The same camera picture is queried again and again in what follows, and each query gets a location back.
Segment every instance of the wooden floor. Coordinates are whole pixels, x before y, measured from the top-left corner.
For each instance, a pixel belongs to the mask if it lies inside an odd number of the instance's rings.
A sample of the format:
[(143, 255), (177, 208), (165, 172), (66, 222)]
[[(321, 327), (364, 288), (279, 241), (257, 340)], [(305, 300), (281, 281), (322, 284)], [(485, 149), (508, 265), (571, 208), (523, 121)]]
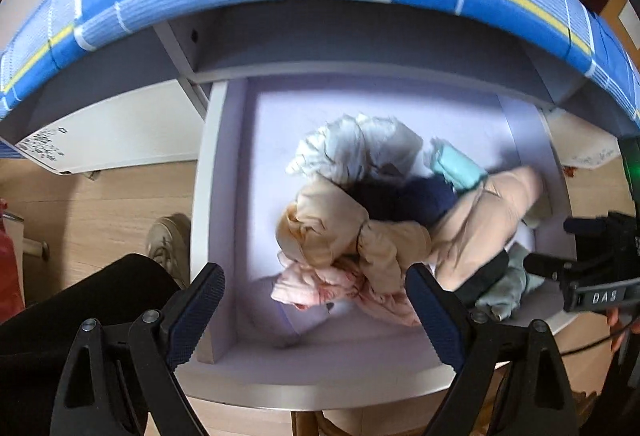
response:
[[(58, 177), (29, 161), (0, 161), (0, 196), (9, 210), (25, 218), (25, 236), (47, 241), (48, 263), (24, 260), (27, 302), (42, 301), (126, 253), (145, 252), (145, 236), (162, 215), (191, 215), (195, 163), (176, 163), (103, 171), (96, 181)], [(574, 215), (597, 215), (614, 209), (633, 213), (616, 160), (596, 171), (578, 171), (568, 180)], [(603, 318), (584, 315), (559, 336), (572, 348), (606, 333)], [(609, 366), (606, 346), (566, 359), (575, 390), (600, 389)], [(253, 410), (201, 400), (192, 404), (215, 436), (285, 436), (291, 434), (289, 412)], [(397, 420), (417, 410), (412, 401), (327, 413), (356, 435), (378, 436), (397, 428)], [(153, 422), (147, 434), (157, 434)]]

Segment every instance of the shoe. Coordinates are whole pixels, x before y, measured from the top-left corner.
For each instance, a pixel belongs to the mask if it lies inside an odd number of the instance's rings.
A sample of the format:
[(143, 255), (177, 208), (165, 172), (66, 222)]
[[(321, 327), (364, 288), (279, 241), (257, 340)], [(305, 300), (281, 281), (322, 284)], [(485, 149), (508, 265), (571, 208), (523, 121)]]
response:
[(146, 235), (146, 253), (174, 278), (180, 289), (190, 282), (191, 222), (183, 213), (158, 219)]

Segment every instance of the robotic device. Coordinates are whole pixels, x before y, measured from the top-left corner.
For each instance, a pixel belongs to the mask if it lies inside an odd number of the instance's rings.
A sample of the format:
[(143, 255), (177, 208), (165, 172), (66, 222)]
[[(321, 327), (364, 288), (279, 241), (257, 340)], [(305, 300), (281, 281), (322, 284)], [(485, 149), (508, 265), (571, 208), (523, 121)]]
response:
[[(634, 184), (636, 162), (640, 167), (638, 142), (620, 141), (620, 146), (632, 195), (639, 202)], [(525, 260), (526, 270), (559, 282), (566, 311), (618, 307), (637, 320), (636, 218), (616, 212), (595, 219), (571, 217), (564, 229), (575, 235), (577, 260), (534, 253)], [(495, 323), (479, 310), (468, 311), (421, 263), (409, 268), (405, 286), (438, 356), (457, 373), (425, 436), (468, 436), (498, 362), (510, 365), (498, 389), (489, 436), (638, 434), (640, 335), (626, 337), (591, 416), (578, 428), (562, 355), (544, 321), (534, 320), (523, 328)], [(58, 386), (50, 434), (142, 436), (150, 412), (160, 434), (206, 435), (174, 371), (190, 358), (224, 288), (222, 269), (209, 263), (161, 311), (146, 311), (133, 323), (116, 326), (84, 321)]]

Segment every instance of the screw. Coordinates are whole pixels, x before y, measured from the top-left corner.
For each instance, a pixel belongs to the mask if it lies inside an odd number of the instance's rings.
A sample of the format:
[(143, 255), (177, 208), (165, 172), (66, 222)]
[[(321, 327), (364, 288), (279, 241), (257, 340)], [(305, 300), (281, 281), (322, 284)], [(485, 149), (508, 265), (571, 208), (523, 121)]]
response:
[(96, 324), (95, 319), (87, 319), (82, 323), (82, 331), (89, 332), (94, 329)]
[(484, 324), (489, 320), (489, 317), (486, 313), (484, 313), (484, 311), (472, 311), (471, 320), (473, 320), (476, 324)]
[(153, 324), (160, 318), (160, 311), (158, 310), (147, 310), (142, 313), (142, 321), (145, 324)]
[(533, 321), (533, 329), (538, 333), (544, 333), (547, 329), (545, 321)]

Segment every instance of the black cable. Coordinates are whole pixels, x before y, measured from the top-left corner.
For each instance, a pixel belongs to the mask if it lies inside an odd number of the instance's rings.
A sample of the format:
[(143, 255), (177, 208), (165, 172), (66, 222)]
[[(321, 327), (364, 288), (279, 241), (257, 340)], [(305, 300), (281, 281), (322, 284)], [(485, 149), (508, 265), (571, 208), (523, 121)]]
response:
[(565, 351), (563, 353), (560, 353), (560, 356), (577, 355), (578, 353), (582, 353), (582, 352), (585, 352), (585, 351), (592, 350), (593, 348), (597, 348), (599, 345), (604, 344), (605, 342), (607, 342), (607, 340), (612, 340), (612, 339), (615, 339), (616, 337), (619, 337), (620, 335), (624, 335), (624, 334), (628, 333), (631, 330), (631, 326), (633, 324), (635, 324), (636, 322), (638, 322), (639, 320), (640, 320), (640, 315), (638, 315), (636, 318), (634, 318), (627, 325), (625, 325), (624, 327), (620, 328), (618, 331), (613, 332), (612, 334), (608, 335), (607, 337), (604, 337), (604, 338), (602, 338), (600, 340), (596, 340), (595, 342), (591, 342), (590, 344), (587, 344), (586, 346), (582, 346), (581, 348), (576, 348), (576, 349), (571, 350), (571, 351)]

